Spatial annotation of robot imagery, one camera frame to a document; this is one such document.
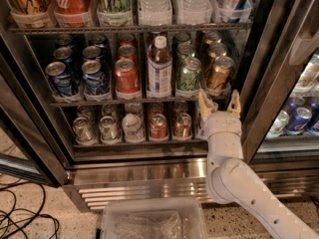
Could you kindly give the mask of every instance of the green can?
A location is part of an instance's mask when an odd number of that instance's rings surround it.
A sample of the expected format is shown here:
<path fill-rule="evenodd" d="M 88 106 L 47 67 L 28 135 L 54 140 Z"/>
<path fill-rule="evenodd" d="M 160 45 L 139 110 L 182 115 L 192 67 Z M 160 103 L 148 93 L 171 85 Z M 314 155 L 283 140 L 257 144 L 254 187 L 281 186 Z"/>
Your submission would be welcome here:
<path fill-rule="evenodd" d="M 186 58 L 182 61 L 176 87 L 184 92 L 198 90 L 198 75 L 201 62 L 197 58 Z"/>

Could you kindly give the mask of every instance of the plastic bottle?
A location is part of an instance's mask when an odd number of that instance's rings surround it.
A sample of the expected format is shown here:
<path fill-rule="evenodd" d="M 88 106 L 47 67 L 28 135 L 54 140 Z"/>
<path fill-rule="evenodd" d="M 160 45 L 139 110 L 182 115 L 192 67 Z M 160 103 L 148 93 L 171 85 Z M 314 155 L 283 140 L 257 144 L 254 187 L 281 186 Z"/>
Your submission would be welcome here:
<path fill-rule="evenodd" d="M 150 91 L 161 97 L 170 96 L 172 56 L 167 48 L 166 37 L 156 36 L 155 45 L 149 53 L 148 61 Z"/>

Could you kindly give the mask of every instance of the cable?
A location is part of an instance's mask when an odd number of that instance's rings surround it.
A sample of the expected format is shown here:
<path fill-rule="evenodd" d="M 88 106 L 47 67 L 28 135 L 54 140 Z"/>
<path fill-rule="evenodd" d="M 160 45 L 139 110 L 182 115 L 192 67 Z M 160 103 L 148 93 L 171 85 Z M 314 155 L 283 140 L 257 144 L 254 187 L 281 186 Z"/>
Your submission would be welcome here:
<path fill-rule="evenodd" d="M 0 185 L 5 185 L 4 187 L 0 187 L 0 193 L 6 192 L 6 193 L 9 193 L 13 196 L 13 206 L 10 209 L 10 211 L 5 212 L 3 210 L 0 210 L 0 238 L 1 239 L 10 238 L 14 234 L 21 232 L 21 233 L 23 233 L 25 238 L 28 239 L 28 235 L 26 234 L 24 229 L 28 225 L 30 225 L 35 219 L 44 218 L 44 219 L 51 219 L 53 221 L 53 224 L 54 224 L 54 232 L 53 232 L 52 236 L 50 236 L 49 239 L 52 239 L 52 238 L 58 239 L 58 231 L 60 229 L 60 222 L 56 218 L 52 217 L 49 214 L 41 214 L 41 211 L 42 211 L 44 204 L 45 204 L 45 201 L 46 201 L 45 188 L 40 184 L 36 184 L 36 183 L 32 183 L 32 182 L 18 183 L 18 181 L 16 181 L 15 183 L 10 183 L 10 184 L 1 184 L 0 183 Z M 33 211 L 25 209 L 25 208 L 16 208 L 17 197 L 16 197 L 15 193 L 12 192 L 10 189 L 15 188 L 15 187 L 19 187 L 21 185 L 26 185 L 26 184 L 37 185 L 41 188 L 43 198 L 42 198 L 42 202 L 39 206 L 39 209 L 36 212 L 33 212 Z M 23 215 L 30 216 L 30 218 L 22 219 L 19 221 L 13 221 L 13 219 L 11 218 L 12 215 L 19 213 L 19 212 L 22 212 Z"/>

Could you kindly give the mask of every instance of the gold can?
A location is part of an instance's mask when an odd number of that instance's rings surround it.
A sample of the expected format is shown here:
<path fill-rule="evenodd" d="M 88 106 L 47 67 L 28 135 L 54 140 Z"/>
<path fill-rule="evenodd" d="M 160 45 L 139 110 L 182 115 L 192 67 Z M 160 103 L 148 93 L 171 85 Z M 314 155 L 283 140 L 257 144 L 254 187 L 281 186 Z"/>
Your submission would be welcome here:
<path fill-rule="evenodd" d="M 229 81 L 233 71 L 233 60 L 227 56 L 217 57 L 212 65 L 211 76 L 206 79 L 209 89 L 221 91 Z"/>

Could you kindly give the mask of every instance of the floor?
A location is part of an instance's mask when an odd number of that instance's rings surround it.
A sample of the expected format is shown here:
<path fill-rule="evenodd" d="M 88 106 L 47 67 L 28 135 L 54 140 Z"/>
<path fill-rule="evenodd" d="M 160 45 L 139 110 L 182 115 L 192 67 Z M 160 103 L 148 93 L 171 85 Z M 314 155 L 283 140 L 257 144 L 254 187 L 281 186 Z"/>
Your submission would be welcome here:
<path fill-rule="evenodd" d="M 0 151 L 6 154 L 21 155 L 19 149 L 2 131 L 0 131 Z M 17 178 L 5 174 L 0 175 L 0 220 L 3 219 L 4 213 L 10 212 L 12 209 L 15 210 L 10 215 L 13 221 L 29 218 L 29 211 L 37 212 L 43 203 L 44 193 L 42 187 L 22 180 L 18 181 L 17 184 L 12 184 L 15 182 L 17 182 Z M 61 188 L 44 186 L 44 190 L 45 201 L 40 212 L 42 217 L 35 219 L 24 228 L 24 233 L 17 232 L 9 238 L 96 238 L 96 231 L 101 227 L 101 213 L 79 212 Z M 319 232 L 317 210 L 309 198 L 283 200 L 283 203 L 317 233 Z M 236 204 L 223 206 L 203 204 L 202 210 L 208 238 L 271 238 L 254 217 Z M 52 237 L 55 231 L 54 221 L 45 214 L 51 215 L 59 221 L 58 237 Z M 0 238 L 6 238 L 10 232 L 13 232 L 13 226 L 8 231 L 5 231 L 4 228 L 6 226 L 7 220 L 2 223 L 0 222 Z"/>

